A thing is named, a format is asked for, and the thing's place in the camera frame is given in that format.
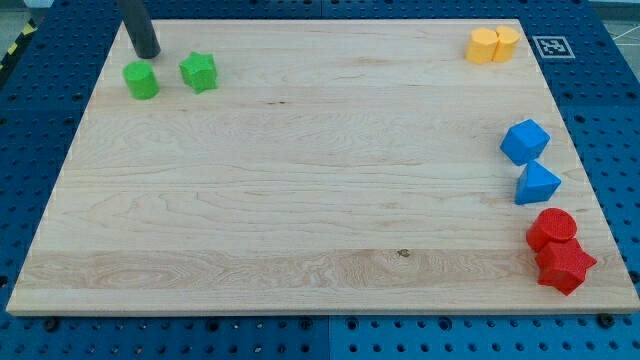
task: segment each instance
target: yellow-black caution tape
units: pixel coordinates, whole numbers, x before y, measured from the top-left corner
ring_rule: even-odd
[[[7,49],[7,53],[2,58],[2,61],[0,61],[0,89],[2,89],[9,79],[9,75],[11,75],[11,72],[13,72],[18,60],[27,49],[27,46],[31,42],[31,39],[33,39],[36,30],[38,30],[38,28],[36,27],[33,19],[29,20],[27,25],[25,25],[20,32],[20,35],[18,35],[16,41],[14,41],[9,49]]]

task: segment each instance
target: red cylinder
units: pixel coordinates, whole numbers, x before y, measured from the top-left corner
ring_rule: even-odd
[[[576,221],[564,210],[549,208],[543,210],[527,231],[527,243],[538,252],[548,242],[567,242],[578,232]]]

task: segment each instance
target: toy block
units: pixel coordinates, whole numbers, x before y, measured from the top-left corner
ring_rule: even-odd
[[[549,242],[567,242],[578,232],[573,217],[564,210],[549,208],[543,210],[527,231],[527,243],[535,252],[542,250]]]
[[[122,75],[134,99],[151,99],[160,91],[153,68],[145,61],[130,63],[124,68]]]
[[[500,150],[520,166],[540,156],[550,139],[551,136],[538,123],[528,119],[509,128]]]
[[[560,186],[560,178],[536,161],[527,164],[518,179],[515,203],[517,205],[547,201]]]
[[[476,64],[485,64],[493,59],[498,45],[498,34],[487,28],[478,28],[471,32],[467,52],[467,60]]]
[[[503,25],[496,28],[496,33],[498,34],[498,45],[493,54],[493,61],[506,62],[511,60],[520,41],[520,33]]]
[[[536,256],[536,263],[540,267],[538,284],[553,286],[569,295],[584,283],[587,270],[597,261],[573,238],[563,243],[548,243]]]
[[[196,94],[217,88],[218,73],[212,54],[191,52],[189,57],[180,63],[180,73],[184,83],[193,88]]]

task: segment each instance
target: blue cube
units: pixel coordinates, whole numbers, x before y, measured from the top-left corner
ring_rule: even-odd
[[[527,164],[518,179],[516,187],[516,204],[523,205],[547,201],[560,186],[562,181],[551,171],[536,161]]]
[[[502,140],[500,149],[520,166],[536,159],[551,137],[533,119],[512,126]]]

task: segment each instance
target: wooden board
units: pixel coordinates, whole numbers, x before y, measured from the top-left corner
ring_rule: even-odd
[[[161,86],[129,97],[120,29],[8,305],[14,315],[633,312],[638,297],[526,41],[463,59],[517,21],[157,21]],[[219,89],[177,65],[213,52]],[[563,184],[513,204],[499,151],[533,117]],[[575,215],[598,259],[565,297],[524,234]]]

